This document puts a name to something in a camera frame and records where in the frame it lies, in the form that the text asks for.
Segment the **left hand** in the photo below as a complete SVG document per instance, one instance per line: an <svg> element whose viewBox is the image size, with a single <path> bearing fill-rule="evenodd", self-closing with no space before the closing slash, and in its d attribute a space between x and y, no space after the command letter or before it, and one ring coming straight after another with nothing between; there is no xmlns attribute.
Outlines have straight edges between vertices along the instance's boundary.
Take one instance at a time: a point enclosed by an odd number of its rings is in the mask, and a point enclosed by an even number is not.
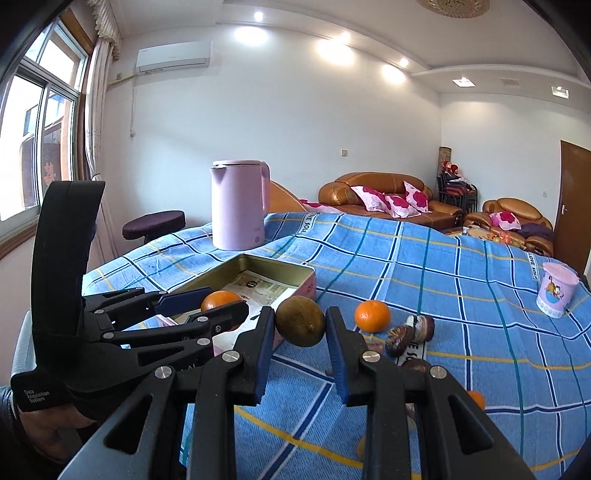
<svg viewBox="0 0 591 480"><path fill-rule="evenodd" d="M64 462L82 446L78 431L94 424L73 405L24 412L13 400L12 389L1 387L1 445L15 453Z"/></svg>

